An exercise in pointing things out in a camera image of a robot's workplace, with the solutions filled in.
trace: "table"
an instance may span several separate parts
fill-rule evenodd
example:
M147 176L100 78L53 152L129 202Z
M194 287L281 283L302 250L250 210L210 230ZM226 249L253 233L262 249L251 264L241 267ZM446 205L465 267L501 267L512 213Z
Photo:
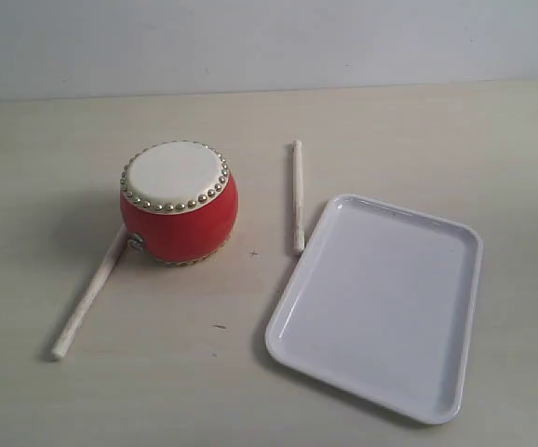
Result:
M422 427L289 372L263 332L305 224L356 193L468 224L484 265L459 416ZM127 251L69 356L52 337L120 225L119 174L209 142L240 190L230 242L166 269ZM538 80L0 102L0 446L538 445Z

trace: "drum head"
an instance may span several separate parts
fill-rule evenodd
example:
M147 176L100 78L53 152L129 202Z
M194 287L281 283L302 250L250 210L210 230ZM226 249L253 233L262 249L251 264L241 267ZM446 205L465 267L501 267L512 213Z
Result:
M168 142L135 156L123 172L123 192L153 213L197 210L217 198L228 182L225 159L198 142Z

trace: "wooden stick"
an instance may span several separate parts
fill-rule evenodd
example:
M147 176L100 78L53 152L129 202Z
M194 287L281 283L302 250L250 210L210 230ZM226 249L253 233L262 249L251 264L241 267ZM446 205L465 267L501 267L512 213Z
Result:
M294 142L294 253L304 251L304 185L303 185L303 144L300 140Z
M101 261L100 266L93 275L89 286L85 290L85 293L81 297L81 300L76 305L73 314L69 317L64 326L64 330L61 332L60 337L56 341L56 344L52 348L52 356L55 360L62 360L68 352L68 349L73 343L76 332L81 326L87 311L93 304L95 297L103 288L105 281L110 276L110 272L114 268L118 258L122 254L122 251L127 245L128 233L124 225L120 227L118 234L115 236L108 251L106 251Z

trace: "drum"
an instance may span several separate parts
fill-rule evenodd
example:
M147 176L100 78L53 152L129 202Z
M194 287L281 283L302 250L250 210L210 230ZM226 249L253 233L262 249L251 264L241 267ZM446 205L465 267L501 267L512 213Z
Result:
M238 192L227 161L200 142L165 142L130 159L120 179L128 245L169 265L192 264L230 236Z

